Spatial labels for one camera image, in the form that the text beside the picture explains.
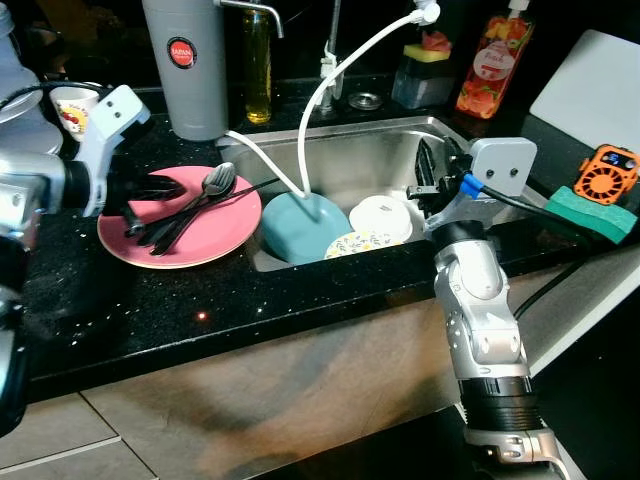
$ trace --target white hose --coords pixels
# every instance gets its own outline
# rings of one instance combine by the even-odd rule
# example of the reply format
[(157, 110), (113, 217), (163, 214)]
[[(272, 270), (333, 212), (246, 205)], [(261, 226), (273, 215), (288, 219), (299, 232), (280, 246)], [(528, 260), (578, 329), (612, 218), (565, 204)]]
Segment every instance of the white hose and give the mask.
[(262, 159), (262, 161), (267, 165), (267, 167), (269, 167), (271, 171), (275, 173), (280, 180), (282, 180), (282, 183), (284, 183), (287, 187), (289, 187), (289, 189), (293, 193), (295, 193), (300, 198), (307, 198), (308, 195), (305, 195), (305, 192), (303, 192), (298, 187), (296, 187), (296, 184), (293, 183), (289, 179), (289, 177), (287, 177), (284, 174), (284, 172), (278, 168), (278, 166), (273, 162), (273, 160), (271, 160), (269, 156), (266, 153), (264, 153), (264, 150), (262, 150), (258, 145), (256, 145), (254, 142), (249, 140), (249, 138), (245, 137), (241, 133), (234, 132), (233, 130), (229, 130), (226, 133), (226, 135), (227, 137), (231, 137), (235, 140), (238, 140), (240, 143), (245, 144), (251, 150), (256, 152), (258, 156)]
[(302, 177), (302, 188), (304, 190), (305, 196), (308, 196), (311, 193), (311, 185), (309, 184), (307, 159), (304, 152), (304, 138), (307, 133), (307, 125), (309, 124), (309, 119), (311, 118), (311, 114), (313, 113), (316, 102), (320, 99), (320, 97), (322, 97), (327, 87), (336, 78), (338, 78), (338, 76), (342, 72), (344, 72), (353, 62), (360, 58), (367, 50), (369, 50), (376, 43), (378, 43), (380, 40), (382, 40), (390, 33), (394, 32), (398, 28), (403, 27), (409, 23), (420, 21), (423, 18), (424, 12), (422, 10), (414, 10), (406, 17), (402, 17), (401, 19), (396, 20), (392, 24), (380, 30), (373, 37), (363, 43), (360, 48), (358, 48), (355, 52), (345, 58), (344, 61), (341, 62), (340, 65), (338, 65), (336, 69), (322, 81), (313, 95), (311, 95), (311, 99), (309, 100), (309, 103), (307, 103), (307, 107), (304, 109), (304, 113), (302, 114), (302, 120), (300, 120), (300, 127), (298, 129), (298, 166), (300, 168), (300, 176)]
[(382, 40), (384, 37), (394, 32), (395, 30), (408, 25), (409, 23), (415, 23), (424, 19), (424, 11), (423, 10), (414, 10), (406, 17), (402, 17), (399, 20), (396, 20), (392, 24), (380, 30), (373, 37), (367, 40), (360, 48), (358, 48), (355, 52), (349, 55), (340, 65), (336, 67), (333, 72), (331, 72), (323, 81), (320, 83), (316, 91), (311, 95), (309, 99), (309, 103), (302, 114), (302, 120), (300, 120), (300, 127), (298, 130), (298, 167), (300, 168), (300, 176), (302, 177), (302, 188), (300, 190), (285, 174), (282, 170), (278, 168), (278, 166), (269, 158), (269, 156), (254, 142), (249, 140), (244, 135), (234, 132), (233, 130), (229, 130), (226, 135), (231, 137), (240, 143), (243, 143), (251, 150), (253, 150), (262, 161), (271, 169), (271, 171), (276, 174), (276, 176), (282, 180), (289, 189), (296, 194), (300, 198), (308, 198), (311, 195), (311, 184), (309, 182), (309, 172), (307, 171), (307, 159), (304, 151), (304, 139), (307, 133), (307, 125), (309, 124), (309, 119), (311, 118), (311, 114), (316, 105), (316, 102), (322, 97), (324, 91), (327, 87), (340, 75), (344, 72), (349, 66), (355, 62), (358, 58), (360, 58), (367, 50), (373, 47), (376, 43)]

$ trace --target kitchen sink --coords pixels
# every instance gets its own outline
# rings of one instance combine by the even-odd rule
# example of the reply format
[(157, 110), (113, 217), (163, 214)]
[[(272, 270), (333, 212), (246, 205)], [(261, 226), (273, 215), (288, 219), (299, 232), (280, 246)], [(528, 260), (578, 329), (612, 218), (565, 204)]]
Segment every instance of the kitchen sink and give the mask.
[[(297, 185), (302, 185), (298, 171), (297, 130), (250, 135)], [(362, 199), (370, 195), (389, 195), (408, 208), (413, 234), (408, 242), (423, 240), (424, 216), (417, 201), (407, 200), (406, 189), (416, 185), (415, 160), (418, 144), (424, 139), (434, 158), (443, 159), (443, 137), (455, 140), (463, 150), (468, 142), (435, 117), (422, 116), (382, 120), (350, 125), (313, 128), (307, 131), (307, 168), (313, 192), (332, 200), (345, 214), (349, 214)], [(225, 139), (219, 145), (225, 161), (233, 162), (238, 174), (251, 183), (259, 183), (274, 175), (269, 168), (244, 145)], [(435, 177), (444, 175), (444, 164), (436, 164)], [(275, 196), (286, 192), (281, 183), (260, 191), (265, 206)], [(524, 195), (534, 203), (542, 197), (528, 189)], [(512, 221), (522, 215), (509, 208), (501, 208), (495, 223)], [(269, 252), (258, 228), (246, 243), (247, 254), (256, 270), (268, 272), (290, 268)]]

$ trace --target orange device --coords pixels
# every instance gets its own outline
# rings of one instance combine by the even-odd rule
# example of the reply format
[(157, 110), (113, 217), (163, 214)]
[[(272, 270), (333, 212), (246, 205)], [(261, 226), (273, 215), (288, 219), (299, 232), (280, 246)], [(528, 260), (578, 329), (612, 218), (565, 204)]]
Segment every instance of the orange device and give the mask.
[(612, 205), (638, 181), (640, 155), (613, 145), (598, 147), (580, 166), (582, 174), (573, 191), (588, 200)]

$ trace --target black countertop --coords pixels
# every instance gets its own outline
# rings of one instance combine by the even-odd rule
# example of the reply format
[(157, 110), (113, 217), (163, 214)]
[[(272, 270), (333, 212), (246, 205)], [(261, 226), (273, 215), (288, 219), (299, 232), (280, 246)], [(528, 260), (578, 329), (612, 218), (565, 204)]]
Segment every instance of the black countertop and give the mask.
[[(306, 91), (298, 102), (278, 106), (268, 127), (258, 129), (238, 120), (237, 129), (296, 128), (305, 95)], [(387, 102), (374, 115), (344, 107), (333, 118), (315, 124), (425, 113), (407, 112)], [(438, 116), (467, 137), (522, 135), (535, 141), (539, 154), (530, 183), (543, 193), (571, 184), (582, 159), (592, 153), (517, 110), (505, 108), (491, 122), (446, 112)], [(171, 133), (165, 114), (153, 118), (152, 131), (122, 150), (120, 160), (130, 159), (142, 171), (219, 163), (212, 143), (181, 140)], [(235, 118), (241, 118), (237, 111)], [(496, 226), (491, 233), (509, 276), (564, 263), (579, 254), (573, 242), (535, 218)], [(635, 242), (639, 235), (634, 232), (631, 237), (628, 241)], [(199, 267), (145, 270), (102, 248), (95, 219), (73, 212), (45, 216), (24, 291), (25, 326), (32, 339), (30, 399), (90, 388), (433, 297), (434, 253), (430, 243), (421, 241), (260, 273), (241, 247)]]

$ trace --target metal pipe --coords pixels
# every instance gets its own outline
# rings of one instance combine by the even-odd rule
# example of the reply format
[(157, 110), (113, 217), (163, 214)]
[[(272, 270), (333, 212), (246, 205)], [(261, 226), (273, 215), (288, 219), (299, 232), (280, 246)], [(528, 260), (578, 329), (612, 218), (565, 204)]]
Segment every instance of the metal pipe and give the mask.
[(334, 0), (333, 2), (333, 17), (331, 18), (331, 31), (329, 33), (329, 44), (327, 49), (335, 54), (336, 53), (336, 41), (338, 40), (338, 23), (340, 23), (340, 4), (342, 0)]
[(282, 28), (282, 20), (280, 20), (280, 14), (273, 7), (267, 5), (261, 5), (259, 3), (242, 2), (240, 0), (217, 0), (217, 3), (223, 7), (237, 7), (248, 10), (258, 10), (260, 12), (270, 13), (273, 20), (276, 22), (276, 30), (278, 31), (278, 38), (284, 38), (284, 29)]

